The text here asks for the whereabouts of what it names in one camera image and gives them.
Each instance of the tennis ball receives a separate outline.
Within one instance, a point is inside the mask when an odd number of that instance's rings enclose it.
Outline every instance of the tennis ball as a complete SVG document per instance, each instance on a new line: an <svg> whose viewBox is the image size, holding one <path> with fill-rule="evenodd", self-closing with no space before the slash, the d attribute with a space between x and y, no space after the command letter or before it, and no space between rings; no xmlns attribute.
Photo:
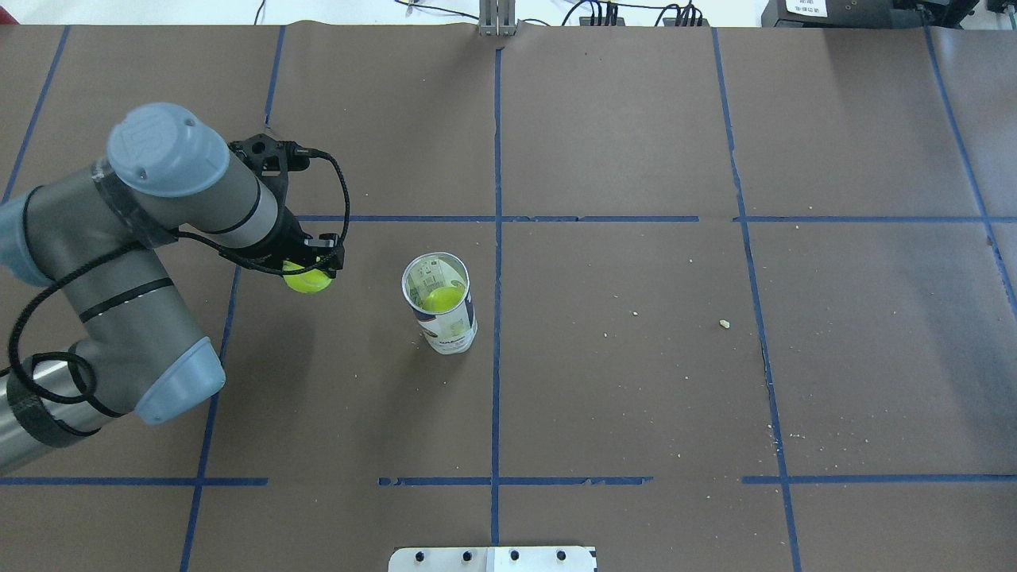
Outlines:
<svg viewBox="0 0 1017 572"><path fill-rule="evenodd" d="M285 271L300 270L302 268L304 267L290 261L283 262L283 270ZM328 275L320 270L284 276L283 280L287 286L301 294L314 294L324 290L332 284L332 278L328 278Z"/></svg>

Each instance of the white can with label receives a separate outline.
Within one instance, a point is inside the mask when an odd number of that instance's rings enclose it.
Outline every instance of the white can with label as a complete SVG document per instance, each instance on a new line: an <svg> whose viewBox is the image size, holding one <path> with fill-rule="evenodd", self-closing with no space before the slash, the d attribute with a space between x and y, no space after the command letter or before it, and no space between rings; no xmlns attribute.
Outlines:
<svg viewBox="0 0 1017 572"><path fill-rule="evenodd" d="M463 261L448 252L418 256L403 272L403 296L434 351L450 354L470 349L477 335L477 317Z"/></svg>

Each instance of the white bracket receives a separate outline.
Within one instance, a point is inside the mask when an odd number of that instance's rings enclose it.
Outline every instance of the white bracket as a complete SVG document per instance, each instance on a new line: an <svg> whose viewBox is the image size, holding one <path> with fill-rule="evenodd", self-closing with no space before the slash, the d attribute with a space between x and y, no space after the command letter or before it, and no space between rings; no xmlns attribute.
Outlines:
<svg viewBox="0 0 1017 572"><path fill-rule="evenodd" d="M399 549L388 572L597 572L588 547Z"/></svg>
<svg viewBox="0 0 1017 572"><path fill-rule="evenodd" d="M516 0L480 0L481 36L516 36Z"/></svg>

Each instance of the white floor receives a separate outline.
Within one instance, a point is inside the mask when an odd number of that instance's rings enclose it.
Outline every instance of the white floor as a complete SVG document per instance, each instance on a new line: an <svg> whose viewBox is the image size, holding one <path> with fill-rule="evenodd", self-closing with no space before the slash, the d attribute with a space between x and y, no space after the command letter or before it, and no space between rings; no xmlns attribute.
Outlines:
<svg viewBox="0 0 1017 572"><path fill-rule="evenodd" d="M476 14L477 0L425 0L426 4ZM630 4L663 6L661 0L627 0ZM21 23L96 24L244 24L254 21L260 0L0 0ZM561 23L572 0L517 0L517 16ZM696 4L716 26L755 27L766 0L699 0ZM576 13L587 13L580 7ZM985 10L985 0L962 24L968 30L1010 30L1006 16ZM627 25L653 25L659 10L622 7ZM266 0L259 23L281 24L298 20L346 24L434 24L469 21L454 14L426 9L408 10L393 0ZM577 23L574 15L571 23Z"/></svg>

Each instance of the label on black box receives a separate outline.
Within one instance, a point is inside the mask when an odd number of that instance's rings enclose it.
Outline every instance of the label on black box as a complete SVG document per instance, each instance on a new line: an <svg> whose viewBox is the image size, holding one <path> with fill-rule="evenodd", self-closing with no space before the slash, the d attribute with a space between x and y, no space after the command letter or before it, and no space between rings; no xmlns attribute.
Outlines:
<svg viewBox="0 0 1017 572"><path fill-rule="evenodd" d="M819 18L827 17L826 0L785 0L785 4L788 12Z"/></svg>

